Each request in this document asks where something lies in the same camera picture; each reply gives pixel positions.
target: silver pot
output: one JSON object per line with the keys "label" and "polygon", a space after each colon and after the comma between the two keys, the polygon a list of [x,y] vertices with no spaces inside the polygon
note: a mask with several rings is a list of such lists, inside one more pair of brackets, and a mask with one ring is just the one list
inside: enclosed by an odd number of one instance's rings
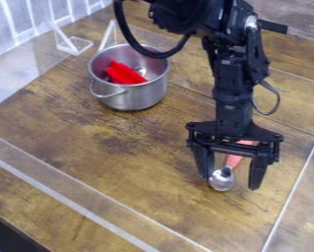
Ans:
{"label": "silver pot", "polygon": [[[143,45],[148,50],[156,48]],[[116,60],[133,69],[148,82],[137,85],[117,85],[108,82],[104,69]],[[140,110],[155,105],[165,95],[169,61],[140,55],[128,44],[101,50],[90,59],[88,71],[92,76],[89,91],[100,102],[117,110]]]}

